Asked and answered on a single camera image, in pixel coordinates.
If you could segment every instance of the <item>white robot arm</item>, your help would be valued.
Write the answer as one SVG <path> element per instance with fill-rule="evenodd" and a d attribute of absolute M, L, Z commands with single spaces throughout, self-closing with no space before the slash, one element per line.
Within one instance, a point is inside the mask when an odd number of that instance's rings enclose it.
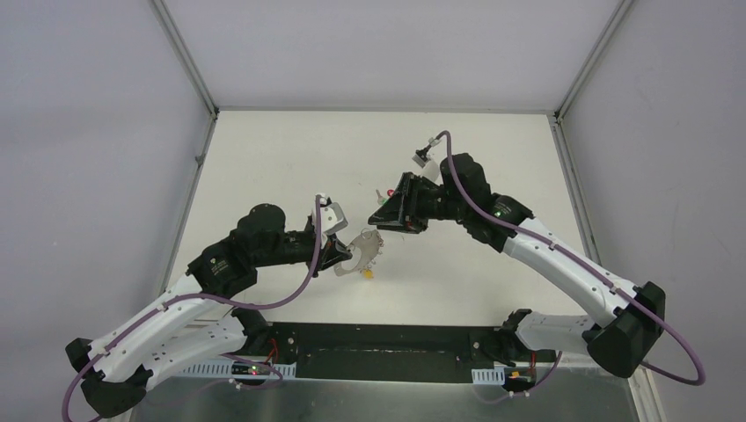
<path fill-rule="evenodd" d="M 417 151 L 422 167 L 427 149 Z M 659 325 L 643 315 L 623 296 L 632 297 L 663 319 L 665 294 L 654 283 L 637 287 L 631 281 L 608 272 L 587 258 L 578 263 L 555 249 L 574 253 L 523 204 L 506 195 L 492 193 L 484 170 L 468 154 L 453 156 L 454 175 L 447 160 L 440 165 L 442 185 L 433 177 L 404 173 L 391 197 L 369 218 L 378 229 L 421 233 L 428 220 L 452 220 L 466 228 L 477 241 L 518 259 L 542 274 L 573 298 L 588 313 L 582 316 L 548 316 L 519 309 L 496 331 L 503 363 L 512 365 L 526 351 L 550 349 L 584 353 L 596 363 L 620 376 L 629 377 L 647 351 L 662 334 Z M 455 177 L 462 184 L 457 186 Z M 459 187 L 483 212 L 508 223 L 508 229 L 475 213 Z M 538 233 L 549 244 L 527 233 Z M 611 280 L 604 285 L 589 267 Z"/>
<path fill-rule="evenodd" d="M 261 336 L 267 323 L 258 309 L 281 306 L 290 298 L 252 305 L 254 310 L 236 309 L 197 332 L 172 337 L 220 303 L 235 303 L 232 296 L 256 284 L 257 267 L 305 262 L 309 266 L 306 285 L 319 271 L 351 259 L 352 253 L 335 234 L 347 227 L 341 207 L 326 196 L 319 195 L 317 201 L 318 216 L 309 216 L 304 230 L 288 232 L 280 208 L 258 205 L 129 321 L 100 338 L 70 342 L 65 351 L 81 373 L 86 400 L 99 416 L 111 418 L 128 410 L 146 391 L 201 360 L 251 349 L 254 342 L 263 346 L 266 339 Z"/>

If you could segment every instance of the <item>red object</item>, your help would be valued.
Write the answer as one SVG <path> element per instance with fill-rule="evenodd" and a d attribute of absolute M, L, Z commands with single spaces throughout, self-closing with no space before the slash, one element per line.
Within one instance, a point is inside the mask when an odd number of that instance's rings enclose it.
<path fill-rule="evenodd" d="M 277 349 L 277 342 L 274 341 L 274 338 L 269 339 L 269 342 L 272 343 L 272 351 L 269 352 L 269 355 L 267 355 L 267 360 L 265 360 L 264 363 L 267 364 L 269 360 L 272 359 L 272 357 L 274 356 L 273 364 L 275 364 L 277 363 L 277 355 L 280 354 L 280 351 Z"/>

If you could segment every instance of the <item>gray wall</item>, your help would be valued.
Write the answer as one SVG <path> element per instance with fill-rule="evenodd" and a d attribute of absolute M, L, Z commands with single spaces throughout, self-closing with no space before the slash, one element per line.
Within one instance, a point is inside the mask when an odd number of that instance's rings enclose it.
<path fill-rule="evenodd" d="M 208 115 L 145 0 L 6 1 L 0 40 L 0 420 L 60 420 L 65 345 L 154 293 Z"/>
<path fill-rule="evenodd" d="M 744 7 L 638 2 L 566 120 L 601 260 L 660 283 L 705 362 L 704 387 L 657 379 L 673 421 L 746 411 Z M 651 360 L 693 375 L 670 338 Z"/>

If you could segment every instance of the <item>white table surface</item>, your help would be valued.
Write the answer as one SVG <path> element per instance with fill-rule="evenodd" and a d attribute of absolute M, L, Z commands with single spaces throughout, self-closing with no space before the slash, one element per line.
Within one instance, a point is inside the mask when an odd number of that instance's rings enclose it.
<path fill-rule="evenodd" d="M 173 283 L 206 246 L 227 236 L 260 203 L 281 207 L 286 229 L 302 229 L 315 193 L 339 202 L 349 243 L 368 227 L 411 157 L 443 129 L 454 153 L 485 168 L 493 192 L 531 208 L 552 231 L 582 251 L 552 133 L 543 115 L 363 112 L 223 112 L 179 246 Z M 438 161 L 445 143 L 433 149 Z M 417 236 L 382 232 L 374 280 L 321 273 L 289 305 L 264 311 L 268 321 L 352 324 L 497 325 L 519 308 L 581 314 L 581 308 L 530 268 L 480 244 L 454 222 L 432 221 Z M 302 281 L 304 265 L 259 269 L 259 282 L 236 300 L 275 302 Z M 202 319 L 217 319 L 221 307 Z"/>

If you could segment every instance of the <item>small metal part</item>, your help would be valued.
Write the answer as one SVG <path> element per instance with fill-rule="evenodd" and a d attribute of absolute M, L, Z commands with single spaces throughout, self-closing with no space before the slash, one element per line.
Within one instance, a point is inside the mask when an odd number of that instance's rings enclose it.
<path fill-rule="evenodd" d="M 376 195 L 378 195 L 377 202 L 379 207 L 386 203 L 386 198 L 384 198 L 384 196 L 381 194 L 380 191 L 378 191 L 378 189 L 376 189 Z"/>
<path fill-rule="evenodd" d="M 350 242 L 348 249 L 354 251 L 355 249 L 360 250 L 360 260 L 352 269 L 346 269 L 342 267 L 342 263 L 334 265 L 334 273 L 337 276 L 347 275 L 350 273 L 359 273 L 366 269 L 370 269 L 373 259 L 378 256 L 379 250 L 384 246 L 384 240 L 381 238 L 381 234 L 378 230 L 363 229 L 360 235 Z"/>

